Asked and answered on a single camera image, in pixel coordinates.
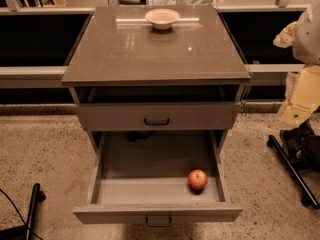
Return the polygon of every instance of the white bowl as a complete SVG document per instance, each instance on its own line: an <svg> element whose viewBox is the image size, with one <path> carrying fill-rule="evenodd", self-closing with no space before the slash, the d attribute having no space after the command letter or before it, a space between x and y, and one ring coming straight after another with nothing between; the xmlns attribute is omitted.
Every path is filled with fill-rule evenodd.
<svg viewBox="0 0 320 240"><path fill-rule="evenodd" d="M170 9L155 9L146 13L145 18L150 21L154 28L165 30L171 28L180 15L178 12Z"/></svg>

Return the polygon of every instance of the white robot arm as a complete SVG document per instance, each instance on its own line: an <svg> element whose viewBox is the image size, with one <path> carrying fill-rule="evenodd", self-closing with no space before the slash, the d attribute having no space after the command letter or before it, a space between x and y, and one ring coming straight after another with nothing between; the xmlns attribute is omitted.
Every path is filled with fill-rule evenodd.
<svg viewBox="0 0 320 240"><path fill-rule="evenodd" d="M279 110L282 121L298 127L320 106L320 0L288 25L274 44L282 48L292 44L293 56L305 63L298 74L288 74L286 101Z"/></svg>

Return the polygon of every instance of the speckled floor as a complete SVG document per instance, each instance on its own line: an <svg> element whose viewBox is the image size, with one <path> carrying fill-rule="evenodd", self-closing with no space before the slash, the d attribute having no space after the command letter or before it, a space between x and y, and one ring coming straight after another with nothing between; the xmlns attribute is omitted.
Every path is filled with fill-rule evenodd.
<svg viewBox="0 0 320 240"><path fill-rule="evenodd" d="M319 114L311 124L320 133ZM266 146L280 127L274 113L250 113L239 115L229 131L221 158L231 202L243 207L234 223L82 225L72 209L85 205L95 153L72 106L0 108L0 186L26 217L32 186L41 184L47 199L39 205L35 231L46 240L316 240L320 211L300 203L299 188ZM320 175L307 174L320 198ZM0 229L21 224L3 195L0 209Z"/></svg>

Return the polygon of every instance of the cable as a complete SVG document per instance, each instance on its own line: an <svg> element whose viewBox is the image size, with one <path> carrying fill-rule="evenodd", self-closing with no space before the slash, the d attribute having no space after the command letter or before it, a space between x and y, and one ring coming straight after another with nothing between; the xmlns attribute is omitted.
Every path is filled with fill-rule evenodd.
<svg viewBox="0 0 320 240"><path fill-rule="evenodd" d="M25 222L25 220L23 219L21 213L19 212L17 206L14 204L14 202L11 200L11 198L6 194L6 192L4 192L1 188L0 188L0 192L10 201L10 203L13 205L14 209L16 210L16 212L18 213L21 221L23 222L23 224L25 226L27 226L27 223ZM38 236L36 233L31 232L32 235L34 235L35 237L39 238L40 240L43 240L43 238L41 238L40 236Z"/></svg>

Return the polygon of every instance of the apple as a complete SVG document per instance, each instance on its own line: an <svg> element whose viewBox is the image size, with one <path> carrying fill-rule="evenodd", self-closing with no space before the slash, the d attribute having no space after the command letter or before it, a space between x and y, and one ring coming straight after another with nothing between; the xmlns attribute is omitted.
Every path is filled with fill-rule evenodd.
<svg viewBox="0 0 320 240"><path fill-rule="evenodd" d="M193 190L203 190L207 184L207 175L200 169L193 170L189 173L188 183Z"/></svg>

